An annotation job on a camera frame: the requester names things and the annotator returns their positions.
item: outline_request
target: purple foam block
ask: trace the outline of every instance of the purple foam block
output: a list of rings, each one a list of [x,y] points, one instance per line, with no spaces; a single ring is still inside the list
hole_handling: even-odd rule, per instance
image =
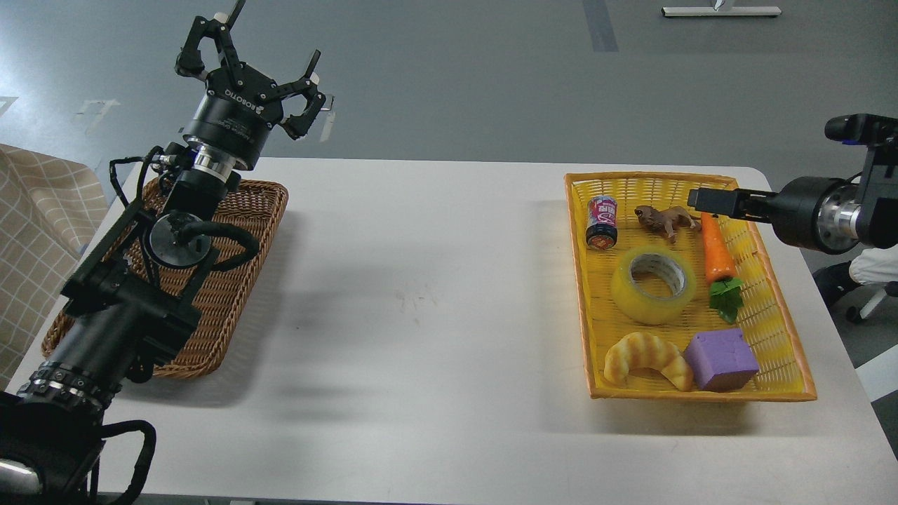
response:
[[[738,328],[698,332],[682,355],[704,391],[740,389],[760,369]]]

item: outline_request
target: small can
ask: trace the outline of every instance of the small can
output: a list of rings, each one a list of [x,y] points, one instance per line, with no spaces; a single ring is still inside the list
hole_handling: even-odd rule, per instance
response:
[[[605,251],[617,243],[617,200],[601,195],[586,204],[586,244],[590,249]]]

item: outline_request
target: wicker basket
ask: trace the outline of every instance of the wicker basket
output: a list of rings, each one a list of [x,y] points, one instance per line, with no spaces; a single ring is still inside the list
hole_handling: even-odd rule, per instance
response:
[[[157,180],[150,181],[146,185],[144,198],[146,207],[162,208],[165,198],[159,194]],[[209,274],[194,299],[193,305],[203,313],[197,330],[171,363],[155,367],[154,376],[201,377],[221,365],[237,320],[269,253],[277,225],[284,216],[286,201],[286,188],[280,184],[242,181],[238,191],[229,193],[221,202],[213,220],[249,231],[259,240],[259,254],[239,268],[225,272],[213,271]],[[242,249],[234,242],[221,238],[215,238],[213,245],[221,251],[219,261],[239,253]],[[134,272],[145,279],[145,266],[138,248],[139,245],[134,243],[128,251],[128,256],[132,261]],[[193,269],[159,270],[163,289],[173,295],[183,288],[193,272]],[[49,356],[56,348],[74,322],[71,317],[59,313],[41,345],[44,357]]]

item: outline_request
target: robotic arm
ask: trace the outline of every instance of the robotic arm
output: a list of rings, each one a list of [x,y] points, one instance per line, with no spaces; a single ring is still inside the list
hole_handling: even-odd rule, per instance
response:
[[[846,145],[867,146],[859,182],[799,177],[779,193],[701,188],[690,191],[689,205],[771,223],[782,242],[829,254],[845,253],[858,243],[882,249],[898,244],[898,120],[840,116],[827,121],[824,134]]]
[[[185,145],[157,146],[140,158],[110,163],[112,182],[126,208],[110,231],[64,285],[66,313],[75,325],[17,395],[0,394],[0,501],[86,503],[96,498],[99,457],[105,439],[141,431],[144,447],[132,483],[115,503],[131,503],[149,471],[155,431],[146,421],[103,425],[121,382],[145,382],[154,365],[174,359],[197,329],[201,313],[193,299],[213,270],[230,270],[259,250],[236,226],[211,221],[218,204],[252,170],[269,132],[280,125],[293,139],[308,133],[325,97],[318,91],[316,50],[298,80],[278,85],[240,61],[231,29],[245,0],[230,15],[194,19],[176,60],[179,75],[206,84],[206,94],[183,130]],[[198,45],[216,44],[221,67],[207,72]],[[305,109],[284,117],[281,102],[302,95]],[[142,162],[138,194],[128,202],[115,179],[117,163]],[[167,195],[157,214],[144,208],[141,190],[149,169],[160,174]],[[244,252],[218,261],[212,236],[236,241]],[[128,248],[139,242],[145,278],[132,269]],[[196,267],[177,295],[160,287],[158,266]],[[90,493],[87,475],[92,474]]]

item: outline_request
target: croissant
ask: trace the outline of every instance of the croissant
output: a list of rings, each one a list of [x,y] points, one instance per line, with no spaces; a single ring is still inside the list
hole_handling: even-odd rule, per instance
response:
[[[605,355],[604,375],[615,385],[626,385],[627,374],[634,368],[653,368],[680,391],[692,389],[692,368],[680,350],[655,335],[628,333]]]

